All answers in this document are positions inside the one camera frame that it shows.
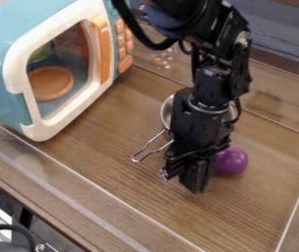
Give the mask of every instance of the microwave button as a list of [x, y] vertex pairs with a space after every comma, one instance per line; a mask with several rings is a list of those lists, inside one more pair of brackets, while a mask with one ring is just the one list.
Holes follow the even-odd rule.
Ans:
[[132, 65], [133, 63], [133, 57], [130, 55], [126, 55], [124, 59], [120, 61], [117, 66], [117, 71], [121, 74]]
[[126, 54], [126, 51], [125, 51], [125, 46], [124, 46], [122, 48], [118, 49], [117, 57], [120, 60], [124, 58], [125, 54]]
[[120, 34], [124, 32], [124, 21], [122, 19], [118, 19], [116, 22], [114, 22], [114, 30], [116, 30], [116, 33]]
[[125, 44], [126, 53], [133, 50], [133, 40], [128, 41]]
[[124, 42], [125, 42], [124, 34], [120, 34], [117, 36], [117, 47], [122, 47], [124, 46]]
[[124, 36], [125, 40], [130, 40], [133, 38], [133, 34], [129, 28], [125, 29]]

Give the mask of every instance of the purple toy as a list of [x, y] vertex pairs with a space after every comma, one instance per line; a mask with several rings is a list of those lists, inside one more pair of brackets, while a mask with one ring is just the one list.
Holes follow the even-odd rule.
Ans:
[[241, 173], [248, 166], [248, 154], [237, 147], [229, 147], [217, 154], [216, 171], [227, 174]]

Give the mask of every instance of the metal handle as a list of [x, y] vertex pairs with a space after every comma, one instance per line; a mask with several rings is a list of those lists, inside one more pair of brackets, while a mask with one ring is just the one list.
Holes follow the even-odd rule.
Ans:
[[153, 154], [157, 154], [159, 152], [161, 152], [173, 142], [175, 142], [175, 139], [172, 139], [163, 147], [160, 147], [159, 149], [150, 151], [141, 159], [137, 159], [136, 157], [138, 155], [141, 155], [145, 150], [148, 149], [149, 145], [155, 142], [155, 140], [164, 134], [167, 133], [168, 130], [163, 130], [148, 142], [146, 144], [144, 145], [142, 149], [130, 157], [130, 160], [133, 162], [141, 162], [144, 161], [149, 156], [152, 156]]

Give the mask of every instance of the orange plate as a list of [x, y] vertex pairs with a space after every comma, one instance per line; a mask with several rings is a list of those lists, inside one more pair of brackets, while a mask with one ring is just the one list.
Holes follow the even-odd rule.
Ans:
[[29, 73], [35, 99], [52, 100], [65, 95], [74, 84], [73, 75], [65, 67], [48, 66]]

